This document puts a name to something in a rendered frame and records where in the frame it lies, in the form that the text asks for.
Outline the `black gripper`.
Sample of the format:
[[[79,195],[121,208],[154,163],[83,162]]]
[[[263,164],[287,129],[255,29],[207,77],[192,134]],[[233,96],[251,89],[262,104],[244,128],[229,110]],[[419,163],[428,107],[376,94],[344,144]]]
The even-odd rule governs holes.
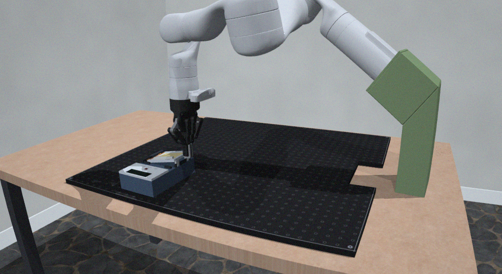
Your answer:
[[[167,131],[176,143],[182,144],[183,156],[191,158],[193,157],[193,142],[198,138],[203,122],[203,118],[199,118],[197,113],[200,104],[191,102],[190,99],[169,99],[169,108],[174,113],[174,124]]]

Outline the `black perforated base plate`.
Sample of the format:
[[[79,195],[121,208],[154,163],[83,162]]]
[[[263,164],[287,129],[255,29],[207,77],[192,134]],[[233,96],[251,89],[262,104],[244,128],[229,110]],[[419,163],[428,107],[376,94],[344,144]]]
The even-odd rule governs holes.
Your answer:
[[[66,183],[206,225],[355,257],[377,188],[350,184],[360,166],[383,168],[391,137],[203,118],[195,172],[156,197],[121,188],[119,171],[160,150],[168,133]]]

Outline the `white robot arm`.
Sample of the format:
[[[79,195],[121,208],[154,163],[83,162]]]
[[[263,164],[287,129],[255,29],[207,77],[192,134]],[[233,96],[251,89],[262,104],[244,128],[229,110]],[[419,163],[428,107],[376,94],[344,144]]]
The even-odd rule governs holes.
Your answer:
[[[201,102],[215,97],[215,89],[199,89],[197,57],[200,42],[216,38],[226,25],[238,54],[259,56],[278,48],[321,9],[320,33],[375,80],[397,52],[334,0],[218,0],[162,18],[162,39],[169,44],[186,42],[182,51],[168,58],[169,98]]]

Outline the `blue-grey dock with white console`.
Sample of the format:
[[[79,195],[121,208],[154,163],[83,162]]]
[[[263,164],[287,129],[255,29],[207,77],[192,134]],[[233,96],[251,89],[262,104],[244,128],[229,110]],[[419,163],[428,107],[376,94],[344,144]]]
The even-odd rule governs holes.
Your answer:
[[[119,171],[121,188],[156,197],[195,172],[194,157],[175,163],[150,163],[147,160],[165,152],[160,150]]]

